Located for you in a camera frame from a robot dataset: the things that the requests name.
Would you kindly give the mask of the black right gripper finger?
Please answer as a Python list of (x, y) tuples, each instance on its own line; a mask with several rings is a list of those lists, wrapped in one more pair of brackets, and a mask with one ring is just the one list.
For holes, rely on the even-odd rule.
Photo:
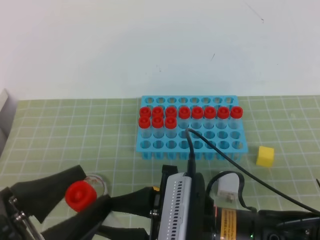
[(110, 240), (148, 240), (149, 235), (144, 228), (118, 228), (101, 225), (98, 235)]

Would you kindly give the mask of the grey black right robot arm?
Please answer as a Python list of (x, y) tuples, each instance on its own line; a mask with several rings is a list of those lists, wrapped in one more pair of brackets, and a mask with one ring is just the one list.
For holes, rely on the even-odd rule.
[(176, 166), (164, 165), (159, 190), (145, 187), (114, 197), (112, 210), (150, 218), (143, 228), (100, 226), (97, 234), (110, 240), (317, 240), (320, 216), (313, 212), (218, 207), (211, 186), (196, 173), (188, 178)]

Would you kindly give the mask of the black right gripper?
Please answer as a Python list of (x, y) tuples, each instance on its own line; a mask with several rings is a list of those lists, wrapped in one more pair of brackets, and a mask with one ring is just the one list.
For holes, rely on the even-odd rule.
[[(173, 165), (162, 166), (159, 196), (155, 197), (153, 210), (153, 187), (144, 187), (138, 191), (111, 197), (110, 209), (114, 212), (128, 213), (145, 218), (151, 217), (150, 240), (158, 240), (167, 180), (169, 176), (178, 174), (178, 168)], [(203, 240), (206, 193), (205, 181), (201, 173), (191, 178), (190, 202), (185, 240)]]

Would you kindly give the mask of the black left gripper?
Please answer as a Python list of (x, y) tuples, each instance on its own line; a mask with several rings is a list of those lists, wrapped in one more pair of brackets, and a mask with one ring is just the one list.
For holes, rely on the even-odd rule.
[[(0, 239), (32, 240), (26, 226), (17, 222), (17, 211), (9, 200), (17, 199), (18, 208), (43, 223), (49, 213), (64, 198), (70, 185), (86, 178), (80, 165), (41, 179), (18, 182), (0, 191)], [(103, 195), (75, 216), (43, 231), (45, 240), (88, 240), (111, 211), (111, 197)]]

